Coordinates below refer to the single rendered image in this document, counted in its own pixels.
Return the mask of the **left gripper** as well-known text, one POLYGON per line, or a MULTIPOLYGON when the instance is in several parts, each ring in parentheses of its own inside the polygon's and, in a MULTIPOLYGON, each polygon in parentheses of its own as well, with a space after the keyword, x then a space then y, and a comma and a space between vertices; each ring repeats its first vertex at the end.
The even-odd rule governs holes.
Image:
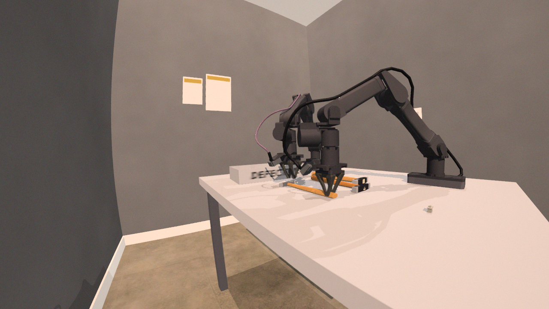
POLYGON ((321 147, 321 160, 316 158, 308 158, 303 166, 310 161, 315 162, 315 164, 312 165, 312 169, 316 170, 315 175, 323 188, 324 195, 329 196, 331 192, 336 192, 338 184, 341 183, 341 180, 344 177, 345 170, 341 170, 341 168, 347 168, 347 164, 339 163, 339 147, 330 147, 329 149, 327 149, 327 147, 321 147), (333 183, 335 182, 335 177, 337 177, 337 180, 335 187, 332 188, 333 183), (327 189, 323 178, 327 178, 327 189))

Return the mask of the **black hammer with wooden handle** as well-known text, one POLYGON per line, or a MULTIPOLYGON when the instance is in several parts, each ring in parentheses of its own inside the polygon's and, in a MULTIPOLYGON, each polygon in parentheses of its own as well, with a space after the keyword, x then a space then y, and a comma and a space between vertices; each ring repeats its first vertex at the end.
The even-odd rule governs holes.
MULTIPOLYGON (((315 176, 315 172, 312 172, 311 174, 312 176, 315 176)), ((352 178, 352 177, 346 177, 344 176, 342 178, 343 181, 350 181, 352 182, 353 184, 357 184, 357 185, 360 185, 360 184, 364 184, 364 183, 367 183, 368 182, 368 176, 366 177, 361 177, 361 178, 352 178)))

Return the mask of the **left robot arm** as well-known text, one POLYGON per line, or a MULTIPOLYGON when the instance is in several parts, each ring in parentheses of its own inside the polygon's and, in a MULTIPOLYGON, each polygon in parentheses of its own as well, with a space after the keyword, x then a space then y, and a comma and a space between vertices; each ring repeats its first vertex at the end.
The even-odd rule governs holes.
POLYGON ((445 158, 449 158, 445 143, 416 113, 407 99, 409 95, 406 87, 386 70, 320 108, 317 118, 321 123, 300 123, 297 131, 298 146, 318 147, 321 144, 327 149, 338 147, 339 131, 333 126, 341 124, 342 117, 372 97, 376 98, 380 107, 390 111, 402 122, 416 141, 420 153, 427 157, 427 173, 411 172, 407 174, 408 177, 465 182, 465 176, 445 175, 445 158))

